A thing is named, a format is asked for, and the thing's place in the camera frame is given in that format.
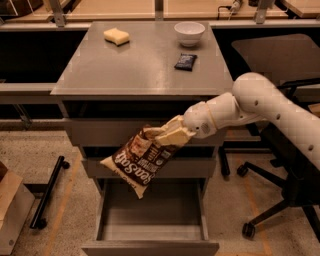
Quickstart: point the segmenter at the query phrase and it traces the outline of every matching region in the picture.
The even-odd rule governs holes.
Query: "sponge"
[[[112,28],[103,32],[107,41],[115,43],[117,46],[129,42],[129,34],[117,28]]]

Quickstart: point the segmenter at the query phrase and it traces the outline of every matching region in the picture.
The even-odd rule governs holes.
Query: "drawer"
[[[144,125],[159,127],[166,121],[64,119],[64,126],[74,146],[119,146],[125,144]],[[188,145],[221,146],[226,129],[206,139],[191,139]]]
[[[100,164],[102,158],[82,161],[89,178],[119,178],[110,169]],[[174,158],[156,175],[157,178],[209,178],[213,175],[216,158]]]
[[[87,255],[214,255],[197,179],[157,179],[143,199],[121,180],[104,183]]]

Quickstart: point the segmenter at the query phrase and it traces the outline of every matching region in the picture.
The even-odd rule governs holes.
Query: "black object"
[[[42,214],[43,214],[43,211],[47,205],[47,202],[49,200],[49,197],[50,197],[50,194],[51,194],[51,191],[53,189],[53,186],[56,182],[56,179],[59,175],[59,172],[60,172],[60,169],[61,167],[63,167],[64,169],[68,169],[70,167],[70,164],[66,161],[64,161],[64,157],[63,156],[59,156],[58,158],[58,161],[54,167],[54,170],[51,174],[51,177],[50,177],[50,180],[49,180],[49,183],[48,185],[46,186],[46,190],[41,198],[41,201],[40,201],[40,204],[36,210],[36,213],[34,214],[34,217],[31,221],[31,224],[30,224],[30,228],[31,229],[43,229],[47,226],[47,221],[46,219],[42,219]]]
[[[262,130],[261,139],[283,163],[288,175],[286,179],[282,179],[249,162],[238,168],[237,173],[241,177],[252,170],[282,188],[283,197],[278,204],[244,224],[243,236],[253,238],[257,224],[287,207],[301,207],[320,242],[320,221],[313,208],[314,205],[320,205],[320,171],[273,124]]]
[[[192,71],[193,64],[198,56],[195,54],[181,53],[175,69]]]
[[[0,0],[0,16],[24,16],[42,4],[42,0]]]

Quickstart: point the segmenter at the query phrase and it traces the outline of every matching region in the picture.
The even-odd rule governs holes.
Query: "bowl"
[[[180,22],[174,26],[179,43],[186,47],[195,46],[205,29],[202,24],[192,21]]]

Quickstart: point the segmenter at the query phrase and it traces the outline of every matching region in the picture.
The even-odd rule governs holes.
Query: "chip bag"
[[[123,178],[141,199],[156,173],[192,136],[177,116],[162,127],[142,127],[116,153],[100,163]]]

